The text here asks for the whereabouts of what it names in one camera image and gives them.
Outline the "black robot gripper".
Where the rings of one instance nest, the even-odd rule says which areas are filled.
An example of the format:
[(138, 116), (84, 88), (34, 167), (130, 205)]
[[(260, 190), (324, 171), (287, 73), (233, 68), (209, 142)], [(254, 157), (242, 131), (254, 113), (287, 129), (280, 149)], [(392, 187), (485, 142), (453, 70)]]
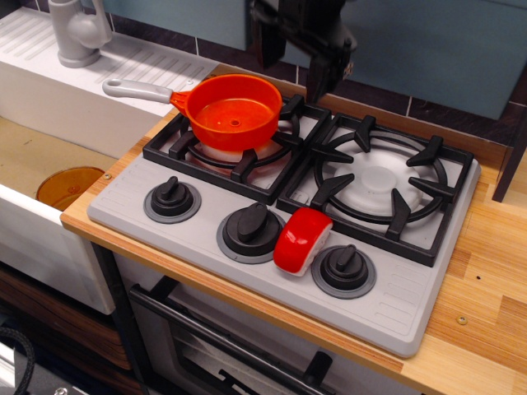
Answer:
[(251, 32), (259, 66), (267, 69), (291, 43), (310, 56), (306, 101), (332, 92), (350, 68), (357, 40), (345, 26), (344, 1), (253, 1)]

